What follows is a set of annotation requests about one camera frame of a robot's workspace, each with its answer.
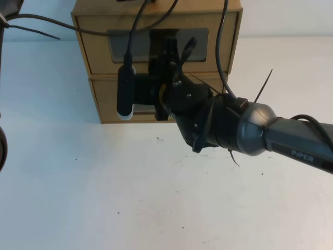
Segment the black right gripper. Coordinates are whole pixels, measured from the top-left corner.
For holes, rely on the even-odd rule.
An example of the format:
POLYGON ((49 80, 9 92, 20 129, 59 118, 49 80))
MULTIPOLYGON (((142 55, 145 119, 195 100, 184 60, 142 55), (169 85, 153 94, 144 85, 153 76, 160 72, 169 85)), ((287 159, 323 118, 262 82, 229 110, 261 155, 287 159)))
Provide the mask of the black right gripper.
POLYGON ((134 103, 153 105, 157 121, 172 117, 193 152, 215 147, 215 139, 210 135, 214 111, 212 90, 183 74, 178 64, 177 38, 166 38, 162 54, 166 61, 157 62, 148 73, 136 75, 134 103))

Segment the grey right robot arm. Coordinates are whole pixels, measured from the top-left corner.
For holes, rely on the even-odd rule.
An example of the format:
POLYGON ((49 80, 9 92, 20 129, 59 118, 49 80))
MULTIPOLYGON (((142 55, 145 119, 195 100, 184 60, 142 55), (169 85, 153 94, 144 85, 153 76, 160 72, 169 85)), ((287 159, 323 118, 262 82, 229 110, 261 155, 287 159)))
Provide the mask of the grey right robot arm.
POLYGON ((167 39, 151 71, 136 75, 134 101, 154 105, 158 119, 172 117, 195 153, 206 147, 250 156, 270 151, 332 173, 332 125, 308 115, 282 118, 268 105, 193 82, 182 66, 196 44, 191 38, 179 53, 177 40, 167 39))

